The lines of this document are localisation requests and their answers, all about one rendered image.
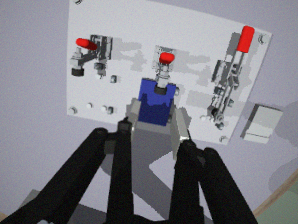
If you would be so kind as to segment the blue rectangular plate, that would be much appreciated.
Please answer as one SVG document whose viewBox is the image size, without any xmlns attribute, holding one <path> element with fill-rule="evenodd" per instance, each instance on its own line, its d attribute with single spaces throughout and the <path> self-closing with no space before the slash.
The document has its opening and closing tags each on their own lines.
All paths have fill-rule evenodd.
<svg viewBox="0 0 298 224">
<path fill-rule="evenodd" d="M 138 121 L 166 126 L 176 84 L 168 83 L 167 93 L 163 96 L 154 93 L 157 84 L 154 79 L 142 77 L 138 98 L 138 101 L 141 101 Z"/>
</svg>

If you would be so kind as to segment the white fixture plate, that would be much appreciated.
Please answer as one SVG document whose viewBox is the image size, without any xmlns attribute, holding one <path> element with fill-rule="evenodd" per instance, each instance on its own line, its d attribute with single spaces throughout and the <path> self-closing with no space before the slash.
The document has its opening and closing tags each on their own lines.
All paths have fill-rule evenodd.
<svg viewBox="0 0 298 224">
<path fill-rule="evenodd" d="M 173 97 L 170 113 L 181 109 L 191 138 L 227 145 L 239 120 L 258 71 L 265 56 L 272 33 L 253 27 L 255 33 L 242 67 L 240 86 L 233 90 L 232 107 L 224 113 L 223 130 L 211 123 L 211 111 L 219 107 L 222 96 L 214 88 L 225 87 L 212 80 L 217 60 L 231 62 L 244 26 L 250 26 L 216 15 L 150 0 L 82 0 L 80 4 L 69 1 L 67 34 L 67 115 L 115 124 L 129 116 L 138 101 L 141 79 L 156 78 L 152 69 L 155 46 L 175 49 L 177 56 L 168 83 L 179 87 Z M 259 42 L 266 33 L 269 41 Z M 86 62 L 84 76 L 71 75 L 69 58 L 76 47 L 83 54 L 88 49 L 76 45 L 78 38 L 89 35 L 112 37 L 111 58 Z M 94 63 L 103 63 L 103 69 L 94 69 Z M 96 79 L 100 73 L 102 77 Z M 111 76 L 117 76 L 110 83 Z M 212 97 L 217 97 L 214 103 Z M 86 104 L 92 107 L 87 108 Z M 105 105 L 107 109 L 101 110 Z M 69 107 L 77 113 L 68 113 Z M 109 106 L 113 113 L 107 114 Z M 201 121 L 200 116 L 206 117 Z M 227 136 L 223 144 L 220 137 Z"/>
</svg>

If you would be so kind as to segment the red-handled toggle clamp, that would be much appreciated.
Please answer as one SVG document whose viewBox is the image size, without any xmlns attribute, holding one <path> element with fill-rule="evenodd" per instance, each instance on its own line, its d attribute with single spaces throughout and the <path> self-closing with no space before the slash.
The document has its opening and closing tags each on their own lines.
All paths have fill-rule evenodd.
<svg viewBox="0 0 298 224">
<path fill-rule="evenodd" d="M 90 40 L 90 41 L 89 41 Z M 71 75 L 73 76 L 84 76 L 84 63 L 89 62 L 98 58 L 98 61 L 103 59 L 111 58 L 111 48 L 112 48 L 112 37 L 106 37 L 100 35 L 89 35 L 89 39 L 78 38 L 76 44 L 80 47 L 88 49 L 87 54 L 81 53 L 81 48 L 76 48 L 74 56 L 70 58 Z M 92 52 L 91 52 L 92 50 Z"/>
</svg>

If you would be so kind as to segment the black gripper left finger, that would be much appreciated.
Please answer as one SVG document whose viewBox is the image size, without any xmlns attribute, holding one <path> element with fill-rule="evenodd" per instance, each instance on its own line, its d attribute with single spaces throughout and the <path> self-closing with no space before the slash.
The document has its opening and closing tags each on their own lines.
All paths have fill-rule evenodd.
<svg viewBox="0 0 298 224">
<path fill-rule="evenodd" d="M 134 224 L 131 145 L 140 106 L 135 100 L 116 132 L 95 128 L 36 198 L 0 224 L 67 224 L 106 154 L 114 156 L 105 224 Z"/>
</svg>

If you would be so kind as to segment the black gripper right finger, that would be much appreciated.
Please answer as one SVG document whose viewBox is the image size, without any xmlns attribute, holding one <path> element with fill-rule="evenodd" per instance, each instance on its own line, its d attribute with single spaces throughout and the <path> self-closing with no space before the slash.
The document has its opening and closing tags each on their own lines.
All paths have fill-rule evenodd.
<svg viewBox="0 0 298 224">
<path fill-rule="evenodd" d="M 200 183 L 214 224 L 258 224 L 218 152 L 199 149 L 191 141 L 181 109 L 174 109 L 170 135 L 176 163 L 169 219 L 177 224 L 205 224 Z"/>
</svg>

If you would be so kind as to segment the toggle clamp with red handle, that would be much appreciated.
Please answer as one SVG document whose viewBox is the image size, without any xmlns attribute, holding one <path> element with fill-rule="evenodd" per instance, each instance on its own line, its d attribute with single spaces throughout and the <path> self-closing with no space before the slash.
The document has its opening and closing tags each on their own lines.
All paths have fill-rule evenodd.
<svg viewBox="0 0 298 224">
<path fill-rule="evenodd" d="M 216 64 L 216 67 L 215 67 L 215 70 L 214 70 L 214 73 L 212 76 L 212 80 L 215 83 L 219 83 L 221 86 L 225 87 L 225 90 L 224 90 L 223 96 L 221 98 L 219 107 L 214 108 L 211 111 L 211 114 L 214 117 L 214 120 L 213 120 L 214 123 L 220 124 L 221 122 L 224 121 L 224 113 L 225 113 L 225 110 L 229 103 L 229 100 L 231 98 L 232 92 L 233 92 L 233 90 L 237 90 L 238 87 L 240 86 L 239 78 L 240 78 L 242 70 L 243 70 L 243 67 L 241 67 L 241 66 L 242 66 L 245 54 L 248 53 L 248 51 L 249 51 L 249 47 L 250 47 L 254 32 L 255 32 L 255 29 L 253 27 L 244 26 L 242 29 L 242 33 L 241 33 L 241 36 L 239 39 L 237 49 L 234 50 L 231 62 L 217 60 L 217 64 Z M 241 55 L 239 64 L 234 64 L 234 61 L 235 61 L 238 51 L 241 51 L 242 55 Z M 231 72 L 231 70 L 234 70 L 234 71 Z M 233 81 L 233 79 L 234 79 L 234 81 Z M 223 105 L 223 102 L 226 97 L 229 86 L 231 88 L 230 88 L 229 94 L 227 96 L 226 102 L 225 102 L 224 107 L 221 112 L 220 110 Z"/>
<path fill-rule="evenodd" d="M 158 80 L 156 81 L 158 84 L 155 85 L 154 93 L 159 95 L 166 95 L 167 93 L 166 85 L 168 84 L 168 78 L 170 78 L 169 72 L 172 72 L 173 70 L 174 62 L 175 62 L 174 58 L 176 58 L 176 55 L 177 55 L 177 50 L 155 46 L 151 68 L 156 69 L 156 72 L 158 69 L 159 73 L 158 73 Z"/>
</svg>

